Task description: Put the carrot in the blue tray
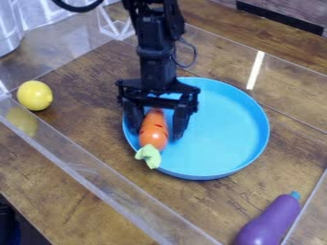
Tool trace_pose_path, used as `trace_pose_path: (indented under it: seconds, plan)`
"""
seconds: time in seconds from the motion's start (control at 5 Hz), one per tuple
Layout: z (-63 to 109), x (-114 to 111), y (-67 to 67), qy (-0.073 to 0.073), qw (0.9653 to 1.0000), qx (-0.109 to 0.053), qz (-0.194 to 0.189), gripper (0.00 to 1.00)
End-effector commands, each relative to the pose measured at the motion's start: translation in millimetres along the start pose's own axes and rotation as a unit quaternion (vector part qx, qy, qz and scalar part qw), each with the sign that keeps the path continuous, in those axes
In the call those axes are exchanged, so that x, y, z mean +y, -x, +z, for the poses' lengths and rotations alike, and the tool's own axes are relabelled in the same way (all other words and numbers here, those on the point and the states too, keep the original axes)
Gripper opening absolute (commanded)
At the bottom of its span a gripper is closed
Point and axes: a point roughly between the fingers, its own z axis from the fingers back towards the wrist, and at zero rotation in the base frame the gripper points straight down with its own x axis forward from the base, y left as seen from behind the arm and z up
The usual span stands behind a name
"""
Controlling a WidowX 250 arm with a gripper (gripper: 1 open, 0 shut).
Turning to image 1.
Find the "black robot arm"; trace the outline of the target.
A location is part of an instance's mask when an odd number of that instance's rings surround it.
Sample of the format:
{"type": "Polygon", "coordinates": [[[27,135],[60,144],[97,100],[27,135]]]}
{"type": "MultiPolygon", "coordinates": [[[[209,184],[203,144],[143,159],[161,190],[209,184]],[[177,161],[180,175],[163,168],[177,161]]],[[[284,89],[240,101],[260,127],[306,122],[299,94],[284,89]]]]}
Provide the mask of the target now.
{"type": "Polygon", "coordinates": [[[175,42],[183,41],[184,17],[177,0],[123,0],[137,37],[140,78],[119,79],[117,101],[132,133],[140,131],[144,107],[172,109],[172,139],[179,140],[197,111],[200,89],[176,77],[175,42]]]}

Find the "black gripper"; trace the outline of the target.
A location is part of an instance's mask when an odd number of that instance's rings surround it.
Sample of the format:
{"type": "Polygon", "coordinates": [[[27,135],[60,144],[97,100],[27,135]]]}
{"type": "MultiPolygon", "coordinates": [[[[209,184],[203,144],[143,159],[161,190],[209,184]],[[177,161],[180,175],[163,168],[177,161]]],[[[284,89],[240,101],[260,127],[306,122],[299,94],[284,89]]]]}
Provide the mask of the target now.
{"type": "Polygon", "coordinates": [[[176,77],[175,49],[148,50],[136,48],[140,78],[119,79],[117,101],[123,105],[124,120],[133,134],[139,133],[144,107],[173,109],[172,140],[184,135],[191,115],[197,111],[200,89],[183,83],[176,77]]]}

